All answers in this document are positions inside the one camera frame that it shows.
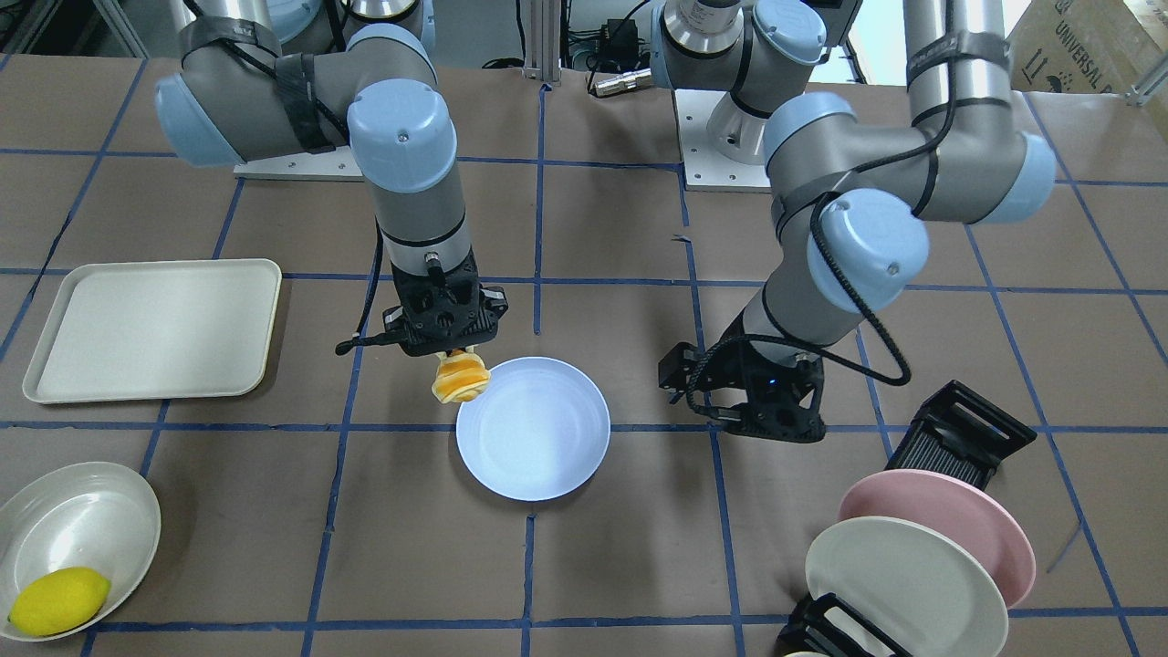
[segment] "pink bowl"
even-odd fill
[[[989,573],[1006,607],[1026,599],[1037,567],[1026,532],[980,490],[927,470],[885,470],[843,496],[840,520],[885,516],[924,525],[960,545]]]

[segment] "white tray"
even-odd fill
[[[57,291],[25,396],[242,395],[264,378],[280,278],[269,260],[78,267]]]

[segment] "dish rack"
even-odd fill
[[[920,406],[885,470],[939,472],[985,491],[1002,461],[1033,443],[1037,433],[953,380]],[[874,656],[828,618],[844,614],[890,650]],[[805,596],[779,632],[778,645],[828,657],[912,657],[860,610],[834,593]]]

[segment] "metal connector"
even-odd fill
[[[596,95],[598,98],[607,98],[617,94],[649,89],[653,84],[653,72],[649,69],[634,70],[598,82]]]

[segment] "white mounting plate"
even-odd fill
[[[770,192],[762,165],[744,165],[723,155],[705,132],[705,124],[725,91],[674,91],[677,138],[686,162],[686,188],[703,192]]]
[[[348,146],[331,153],[298,153],[255,160],[235,167],[239,178],[258,180],[361,180],[361,168]]]

